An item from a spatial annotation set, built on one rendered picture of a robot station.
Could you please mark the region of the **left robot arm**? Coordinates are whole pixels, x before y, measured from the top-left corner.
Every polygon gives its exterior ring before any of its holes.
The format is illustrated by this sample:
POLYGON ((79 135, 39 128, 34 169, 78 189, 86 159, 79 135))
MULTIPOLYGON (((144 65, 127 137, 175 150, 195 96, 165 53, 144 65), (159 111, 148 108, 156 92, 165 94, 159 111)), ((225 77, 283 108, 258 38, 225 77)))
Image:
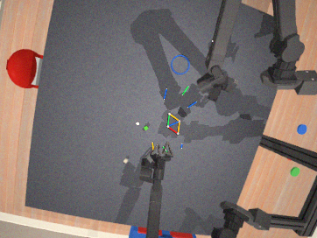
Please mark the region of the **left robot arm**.
MULTIPOLYGON (((163 169, 164 159, 154 158, 150 155, 145 155, 141 165, 163 169), (153 160, 153 161, 152 161, 153 160)), ((164 171, 154 170, 152 177, 151 168, 141 167, 140 180, 153 183, 151 186, 150 206, 148 213, 147 229, 145 238, 159 238, 159 219, 162 199, 161 181, 164 178, 164 171), (156 179, 156 180, 154 180, 156 179)), ((249 217, 238 212, 234 208, 223 209, 224 227, 213 227, 211 238, 236 238, 240 228, 243 228, 243 223, 249 221, 249 217), (233 231, 234 230, 234 231, 233 231)))

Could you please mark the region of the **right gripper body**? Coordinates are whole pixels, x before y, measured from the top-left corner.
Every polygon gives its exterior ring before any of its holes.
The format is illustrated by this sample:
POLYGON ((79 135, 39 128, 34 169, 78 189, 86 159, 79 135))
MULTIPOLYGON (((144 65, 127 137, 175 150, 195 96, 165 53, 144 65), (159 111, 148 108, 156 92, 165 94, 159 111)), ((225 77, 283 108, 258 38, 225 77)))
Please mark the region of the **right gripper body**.
POLYGON ((235 89, 236 89, 236 84, 233 84, 234 81, 235 81, 235 79, 230 78, 230 77, 227 76, 228 86, 227 86, 227 88, 226 88, 225 91, 227 91, 227 92, 229 92, 229 93, 231 93, 231 94, 234 93, 234 91, 235 91, 235 89), (233 84, 233 85, 232 85, 232 84, 233 84), (232 87, 231 87, 231 86, 232 86, 232 87))

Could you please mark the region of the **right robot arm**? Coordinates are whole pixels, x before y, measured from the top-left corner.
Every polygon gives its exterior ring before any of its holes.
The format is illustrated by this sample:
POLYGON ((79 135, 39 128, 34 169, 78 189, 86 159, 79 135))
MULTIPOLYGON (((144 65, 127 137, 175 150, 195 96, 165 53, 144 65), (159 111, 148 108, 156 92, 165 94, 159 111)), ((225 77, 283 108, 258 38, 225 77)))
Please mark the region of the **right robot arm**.
MULTIPOLYGON (((222 0, 214 37, 205 62, 208 73, 197 80, 203 94, 210 90, 207 99, 212 102, 217 101, 221 90, 228 84, 222 68, 241 2, 242 0, 222 0)), ((305 50, 305 45, 299 41, 295 0, 272 0, 272 6, 274 31, 269 47, 278 59, 277 64, 268 67, 268 73, 275 84, 294 84, 298 80, 295 76, 295 64, 305 50)))

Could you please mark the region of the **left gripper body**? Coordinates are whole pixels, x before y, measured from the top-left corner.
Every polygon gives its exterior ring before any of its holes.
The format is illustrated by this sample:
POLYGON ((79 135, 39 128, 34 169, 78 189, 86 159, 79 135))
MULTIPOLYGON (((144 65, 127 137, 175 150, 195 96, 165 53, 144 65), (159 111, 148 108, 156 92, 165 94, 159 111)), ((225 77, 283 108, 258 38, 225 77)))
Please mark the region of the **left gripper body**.
POLYGON ((157 155, 157 154, 155 154, 155 155, 150 155, 151 156, 151 158, 152 159, 154 159, 154 158, 160 158, 160 159, 164 159, 164 164, 163 164, 163 169, 155 169, 155 170, 161 170, 161 171, 164 171, 165 170, 165 164, 166 164, 166 161, 171 161, 171 158, 173 158, 173 156, 172 155, 168 155, 168 154, 165 154, 165 155, 167 155, 167 156, 159 156, 159 155, 157 155))

